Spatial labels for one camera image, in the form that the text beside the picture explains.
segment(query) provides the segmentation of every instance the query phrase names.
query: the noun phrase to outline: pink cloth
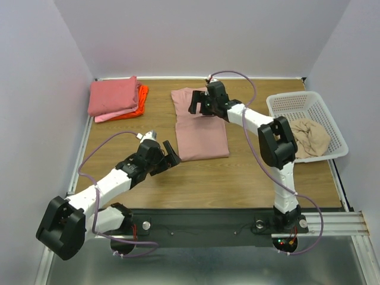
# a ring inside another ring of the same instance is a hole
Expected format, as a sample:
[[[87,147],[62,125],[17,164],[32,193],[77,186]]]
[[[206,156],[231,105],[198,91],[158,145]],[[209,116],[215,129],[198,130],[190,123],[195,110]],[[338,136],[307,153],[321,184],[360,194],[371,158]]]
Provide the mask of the pink cloth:
[[[139,81],[136,81],[135,99],[134,100],[137,102],[138,102],[138,89],[139,89],[140,85],[141,85],[141,83]],[[110,112],[107,114],[95,116],[94,120],[95,120],[95,123],[105,122],[105,121],[108,121],[109,119],[112,119],[114,117],[121,116],[121,115],[128,114],[128,113],[132,113],[132,112],[136,111],[137,109],[138,109],[138,103],[136,104],[135,107],[132,107],[129,109],[124,109],[124,110],[117,111],[117,112]]]
[[[138,104],[138,98],[135,96],[136,85],[136,76],[123,80],[92,82],[88,114],[99,116],[136,107]]]
[[[229,157],[226,124],[218,117],[202,116],[188,112],[192,91],[206,88],[184,88],[172,91],[177,122],[178,155],[183,162],[189,160]]]

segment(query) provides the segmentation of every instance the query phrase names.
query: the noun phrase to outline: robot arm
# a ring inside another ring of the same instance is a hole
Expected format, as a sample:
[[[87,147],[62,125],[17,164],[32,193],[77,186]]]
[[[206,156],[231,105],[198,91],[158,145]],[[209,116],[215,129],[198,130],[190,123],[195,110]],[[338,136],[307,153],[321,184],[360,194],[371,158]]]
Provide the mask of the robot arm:
[[[148,173],[153,176],[181,162],[168,141],[163,145],[166,155],[156,141],[156,133],[148,132],[141,138],[137,152],[119,162],[97,186],[92,185],[66,199],[58,196],[51,200],[37,230],[37,239],[63,260],[73,257],[83,243],[95,235],[91,227],[96,208],[132,189],[145,180]],[[96,204],[96,187],[100,194],[99,205]],[[128,219],[131,219],[128,209],[113,204],[99,212],[96,232],[118,229]]]
[[[208,83],[207,91],[193,91],[189,112],[216,115],[227,122],[243,126],[243,110],[245,105],[238,100],[230,100],[222,82]],[[294,190],[293,166],[297,144],[286,118],[272,118],[251,109],[245,112],[246,127],[259,139],[260,154],[263,161],[270,166],[273,176],[284,186]],[[279,230],[294,226],[300,217],[300,207],[294,194],[274,184],[275,220]]]

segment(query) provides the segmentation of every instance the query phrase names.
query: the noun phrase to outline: beige towel in basket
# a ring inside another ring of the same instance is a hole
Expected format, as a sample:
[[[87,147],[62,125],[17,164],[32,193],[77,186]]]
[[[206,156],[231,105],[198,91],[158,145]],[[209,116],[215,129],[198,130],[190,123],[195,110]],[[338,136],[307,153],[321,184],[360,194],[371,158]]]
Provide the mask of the beige towel in basket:
[[[331,138],[321,124],[310,119],[299,119],[291,121],[290,128],[298,146],[297,159],[307,159],[325,154]]]

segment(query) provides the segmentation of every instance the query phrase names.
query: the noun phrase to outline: wooden table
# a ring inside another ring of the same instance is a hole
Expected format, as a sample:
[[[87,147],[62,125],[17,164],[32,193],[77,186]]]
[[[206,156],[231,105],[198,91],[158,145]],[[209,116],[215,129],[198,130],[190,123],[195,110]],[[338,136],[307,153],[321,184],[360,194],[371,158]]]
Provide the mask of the wooden table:
[[[203,80],[143,80],[150,88],[145,114],[139,118],[93,123],[85,157],[106,138],[116,132],[132,130],[145,133],[157,131],[157,140],[169,140],[177,151],[176,115],[170,96],[171,90],[184,87],[202,87]],[[252,87],[245,80],[224,80],[230,99],[247,102]],[[255,80],[258,96],[251,109],[268,114],[265,99],[272,94],[304,90],[301,80]],[[257,165],[243,129],[227,124],[230,157],[225,159],[189,161],[150,177],[131,191],[111,202],[123,203],[129,208],[263,208],[274,202],[273,183]],[[258,140],[252,135],[255,149]],[[130,154],[136,152],[138,140],[133,135],[115,137],[101,148],[83,167],[85,173],[101,179]],[[330,168],[326,161],[298,163],[294,168],[297,192],[313,198],[320,207],[341,207]],[[77,192],[90,186],[80,177]],[[303,207],[311,204],[300,199]]]

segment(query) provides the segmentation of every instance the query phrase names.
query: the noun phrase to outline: orange cloth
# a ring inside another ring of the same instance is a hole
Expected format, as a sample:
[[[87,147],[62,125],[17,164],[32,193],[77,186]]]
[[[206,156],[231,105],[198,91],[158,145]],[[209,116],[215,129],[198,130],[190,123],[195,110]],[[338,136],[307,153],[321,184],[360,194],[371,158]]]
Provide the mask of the orange cloth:
[[[124,115],[120,115],[109,119],[109,121],[129,119],[134,117],[139,117],[145,112],[145,101],[147,100],[149,88],[146,85],[141,85],[138,89],[138,108],[136,111]]]

